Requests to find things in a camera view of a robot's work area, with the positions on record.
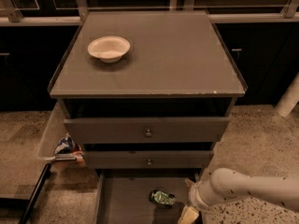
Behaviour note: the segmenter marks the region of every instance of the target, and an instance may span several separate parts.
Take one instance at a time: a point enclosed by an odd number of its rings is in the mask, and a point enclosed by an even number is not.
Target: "concrete floor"
[[[50,112],[0,113],[0,196],[30,197],[46,163],[38,158],[38,146],[49,118]],[[219,167],[246,175],[299,178],[298,140],[299,106],[287,118],[271,105],[236,106],[202,179]],[[93,223],[94,170],[55,165],[51,172],[28,223]],[[299,223],[299,214],[252,198],[215,205],[203,214],[207,224]],[[1,210],[0,223],[18,223],[16,216]]]

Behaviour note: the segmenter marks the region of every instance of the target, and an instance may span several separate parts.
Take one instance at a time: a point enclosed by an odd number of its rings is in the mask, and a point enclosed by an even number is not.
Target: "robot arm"
[[[299,179],[248,176],[220,168],[208,181],[195,183],[189,192],[192,206],[199,211],[249,196],[299,212]]]

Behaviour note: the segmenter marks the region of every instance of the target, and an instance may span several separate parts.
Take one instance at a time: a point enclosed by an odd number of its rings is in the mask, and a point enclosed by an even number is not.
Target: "gray table top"
[[[116,63],[91,57],[94,39],[126,38]],[[242,96],[238,79],[206,13],[201,11],[91,12],[58,76],[53,98]]]

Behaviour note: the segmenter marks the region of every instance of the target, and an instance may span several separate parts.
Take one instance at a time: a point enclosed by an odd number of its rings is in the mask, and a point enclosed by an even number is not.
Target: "white bowl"
[[[130,43],[119,36],[104,36],[94,40],[87,48],[91,56],[103,63],[114,63],[128,52]]]

